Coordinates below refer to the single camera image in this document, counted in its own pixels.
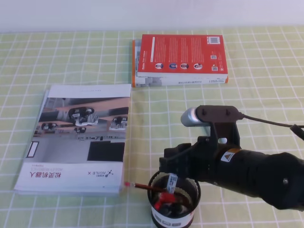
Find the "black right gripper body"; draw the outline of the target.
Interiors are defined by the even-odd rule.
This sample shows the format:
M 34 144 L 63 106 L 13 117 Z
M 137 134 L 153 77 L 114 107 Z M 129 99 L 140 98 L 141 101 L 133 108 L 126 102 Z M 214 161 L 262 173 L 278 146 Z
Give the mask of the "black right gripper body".
M 183 179 L 212 183 L 215 181 L 216 164 L 230 149 L 239 151 L 241 147 L 218 143 L 217 138 L 200 136 L 195 144 L 182 143 L 166 148 L 159 159 L 159 171 L 173 173 Z

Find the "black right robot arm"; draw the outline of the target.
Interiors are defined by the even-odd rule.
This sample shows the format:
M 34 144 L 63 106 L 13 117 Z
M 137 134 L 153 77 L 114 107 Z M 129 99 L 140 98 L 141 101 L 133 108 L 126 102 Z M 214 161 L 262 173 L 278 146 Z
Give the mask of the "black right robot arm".
M 198 137 L 164 150 L 159 170 L 261 198 L 276 209 L 304 209 L 304 161 L 287 153 L 264 154 Z

